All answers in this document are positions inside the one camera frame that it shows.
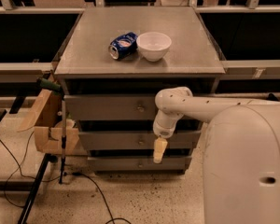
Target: middle drawer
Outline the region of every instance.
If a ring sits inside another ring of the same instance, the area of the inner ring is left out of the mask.
[[[66,95],[65,102],[74,120],[154,119],[157,113],[153,94]]]

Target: blue can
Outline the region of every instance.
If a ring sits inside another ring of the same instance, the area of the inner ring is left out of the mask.
[[[120,60],[137,50],[137,39],[138,35],[135,33],[128,33],[121,35],[114,39],[109,46],[109,53],[115,60]]]

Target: white bowl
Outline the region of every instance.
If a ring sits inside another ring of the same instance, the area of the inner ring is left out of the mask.
[[[156,62],[161,59],[172,43],[168,35],[157,32],[141,34],[136,42],[140,53],[150,62]]]

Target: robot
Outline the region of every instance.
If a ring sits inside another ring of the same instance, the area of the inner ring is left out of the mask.
[[[193,97],[186,87],[162,90],[155,101],[156,163],[183,116],[208,123],[206,224],[280,224],[280,102]]]

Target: wire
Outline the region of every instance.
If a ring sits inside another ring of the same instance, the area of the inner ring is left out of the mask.
[[[108,213],[109,213],[109,215],[111,216],[111,219],[110,219],[109,221],[107,221],[106,224],[111,223],[111,222],[113,222],[113,224],[115,224],[115,220],[124,220],[124,221],[126,221],[127,223],[130,223],[130,224],[131,224],[131,222],[128,221],[128,220],[126,220],[125,218],[122,218],[122,217],[113,218],[112,213],[111,213],[111,210],[110,210],[110,207],[109,207],[109,205],[108,205],[108,203],[107,203],[107,201],[106,201],[106,199],[105,199],[105,196],[104,196],[102,190],[100,189],[100,187],[98,186],[98,184],[97,184],[91,177],[89,177],[89,176],[87,176],[87,175],[84,175],[84,174],[82,174],[82,173],[80,173],[80,172],[73,172],[71,175],[75,175],[75,176],[82,175],[82,176],[88,178],[88,179],[96,186],[96,188],[98,188],[98,190],[100,191],[100,193],[101,193],[101,195],[102,195],[102,197],[103,197],[103,199],[104,199],[105,206],[106,206],[106,208],[107,208],[107,210],[108,210]]]
[[[15,162],[17,163],[17,165],[18,165],[18,168],[9,176],[9,178],[8,178],[7,181],[5,182],[5,185],[4,185],[4,188],[3,188],[4,196],[5,196],[6,200],[7,200],[10,204],[12,204],[12,205],[14,205],[14,206],[17,206],[17,207],[19,207],[19,208],[23,208],[24,206],[17,205],[17,204],[15,204],[15,203],[13,203],[13,202],[7,197],[7,194],[6,194],[7,183],[8,183],[8,181],[9,181],[9,179],[10,179],[18,170],[20,170],[20,174],[21,174],[22,177],[28,177],[28,178],[32,178],[32,179],[35,180],[35,177],[29,176],[29,175],[24,175],[24,174],[22,173],[22,171],[21,171],[21,166],[23,165],[23,163],[24,163],[24,161],[25,161],[25,159],[26,159],[26,156],[27,156],[27,153],[28,153],[28,146],[29,146],[30,139],[31,139],[31,137],[32,137],[33,134],[34,134],[34,132],[31,132],[31,134],[30,134],[30,136],[29,136],[29,138],[28,138],[27,145],[26,145],[26,149],[25,149],[25,153],[24,153],[24,156],[23,156],[23,158],[22,158],[21,164],[19,164],[19,162],[17,161],[16,157],[12,154],[12,152],[8,149],[8,147],[7,147],[7,146],[4,144],[4,142],[0,139],[0,143],[4,146],[4,148],[7,150],[7,152],[11,155],[11,157],[14,159],[14,161],[15,161]],[[51,180],[42,180],[42,182],[51,182],[51,181],[54,181],[54,180],[56,180],[56,179],[58,179],[58,178],[59,178],[59,177],[55,177],[55,178],[53,178],[53,179],[51,179]]]

